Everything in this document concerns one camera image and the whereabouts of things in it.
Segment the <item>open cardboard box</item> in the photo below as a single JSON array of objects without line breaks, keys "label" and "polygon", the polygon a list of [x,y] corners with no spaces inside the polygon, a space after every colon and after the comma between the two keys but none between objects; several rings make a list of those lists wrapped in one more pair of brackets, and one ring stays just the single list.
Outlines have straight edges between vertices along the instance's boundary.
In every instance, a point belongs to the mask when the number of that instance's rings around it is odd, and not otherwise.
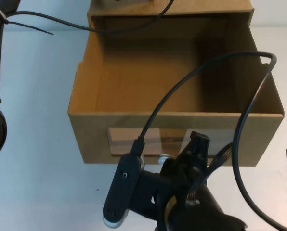
[{"label": "open cardboard box", "polygon": [[[196,2],[198,11],[186,6]],[[256,50],[248,26],[253,13],[248,0],[236,0],[236,6],[232,0],[216,6],[201,2],[179,0],[159,22],[132,33],[90,33],[68,110],[85,163],[117,163],[162,97],[204,61]],[[89,13],[90,26],[114,30],[140,25],[166,4],[155,0],[141,8],[95,7]],[[209,155],[216,154],[232,141],[240,113],[265,69],[259,57],[237,58],[190,79],[166,102],[148,132],[146,163],[156,164],[161,153],[178,155],[192,129],[213,137]],[[242,166],[257,164],[283,117],[270,78],[242,134]]]}]

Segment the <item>white background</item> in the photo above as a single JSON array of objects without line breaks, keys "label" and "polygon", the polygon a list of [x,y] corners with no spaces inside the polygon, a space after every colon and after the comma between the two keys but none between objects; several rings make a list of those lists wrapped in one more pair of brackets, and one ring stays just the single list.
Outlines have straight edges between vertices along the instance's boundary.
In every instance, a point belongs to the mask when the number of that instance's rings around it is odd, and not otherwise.
[{"label": "white background", "polygon": [[[257,8],[254,24],[287,26],[287,1],[254,0],[253,4]],[[23,0],[20,10],[86,25],[88,7],[87,0]],[[24,22],[65,29],[33,17]],[[116,166],[83,164],[67,116],[88,33],[54,33],[4,35],[0,108],[8,122],[8,138],[0,153],[0,231],[110,230],[101,217]],[[278,57],[273,74],[286,117],[257,167],[241,172],[255,203],[287,226],[287,27],[252,28],[252,33],[259,50]],[[159,166],[148,169],[158,171]],[[225,213],[242,219],[248,230],[272,230],[246,205],[230,167],[219,169],[208,185]],[[134,226],[138,231],[152,231],[155,223],[130,213],[119,230],[133,230]]]}]

